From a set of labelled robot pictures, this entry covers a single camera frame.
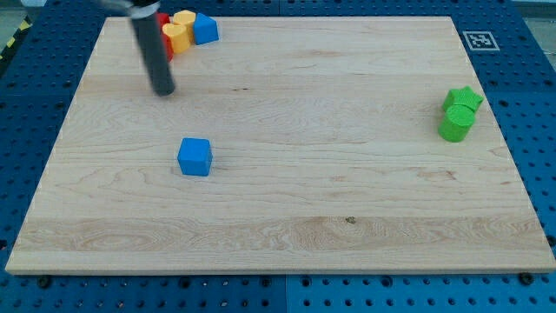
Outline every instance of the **green block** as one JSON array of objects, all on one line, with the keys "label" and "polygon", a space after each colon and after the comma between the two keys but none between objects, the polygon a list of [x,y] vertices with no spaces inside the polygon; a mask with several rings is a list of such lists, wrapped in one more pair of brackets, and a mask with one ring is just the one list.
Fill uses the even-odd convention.
[{"label": "green block", "polygon": [[455,104],[467,106],[473,113],[476,112],[480,104],[485,98],[477,95],[469,86],[460,90],[454,89],[448,91],[446,99],[442,104],[442,109],[447,111],[449,107]]},{"label": "green block", "polygon": [[465,139],[474,123],[475,114],[473,111],[465,105],[455,104],[447,109],[446,115],[438,128],[438,133],[445,140],[458,143]]}]

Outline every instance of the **yellow and black hazard tape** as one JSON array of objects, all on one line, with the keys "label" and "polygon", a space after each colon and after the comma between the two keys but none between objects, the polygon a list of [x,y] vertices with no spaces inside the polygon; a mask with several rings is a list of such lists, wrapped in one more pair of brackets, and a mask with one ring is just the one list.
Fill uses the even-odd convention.
[{"label": "yellow and black hazard tape", "polygon": [[8,69],[11,59],[14,58],[23,40],[29,34],[31,26],[32,23],[29,17],[25,17],[21,24],[19,24],[16,33],[8,40],[6,46],[0,52],[0,77]]}]

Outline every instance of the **green star-shaped block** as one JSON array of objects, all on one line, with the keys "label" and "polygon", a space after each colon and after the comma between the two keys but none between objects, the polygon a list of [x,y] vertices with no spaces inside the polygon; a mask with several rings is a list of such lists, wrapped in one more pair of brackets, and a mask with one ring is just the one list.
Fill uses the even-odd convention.
[{"label": "green star-shaped block", "polygon": [[477,95],[469,86],[457,90],[450,90],[442,104],[442,109],[447,111],[454,104],[465,105],[473,113],[476,112],[485,98]]}]

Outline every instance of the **yellow cylinder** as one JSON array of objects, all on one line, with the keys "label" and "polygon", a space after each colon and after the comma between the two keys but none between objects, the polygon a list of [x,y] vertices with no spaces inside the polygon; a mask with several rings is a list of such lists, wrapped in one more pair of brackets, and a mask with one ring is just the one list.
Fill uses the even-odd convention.
[{"label": "yellow cylinder", "polygon": [[188,29],[189,43],[195,43],[195,35],[193,34],[193,23],[195,22],[196,14],[189,10],[179,11],[174,14],[172,23],[176,25],[183,25]]},{"label": "yellow cylinder", "polygon": [[182,53],[191,45],[188,29],[185,25],[167,23],[162,27],[162,32],[170,38],[174,53]]}]

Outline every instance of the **green cylinder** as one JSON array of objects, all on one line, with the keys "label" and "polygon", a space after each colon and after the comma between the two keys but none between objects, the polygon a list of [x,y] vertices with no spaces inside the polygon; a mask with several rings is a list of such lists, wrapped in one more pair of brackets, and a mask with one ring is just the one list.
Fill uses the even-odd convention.
[{"label": "green cylinder", "polygon": [[438,128],[438,133],[445,140],[458,143],[465,139],[467,132],[474,123],[475,115],[473,111],[465,105],[455,104],[447,109],[446,115]]}]

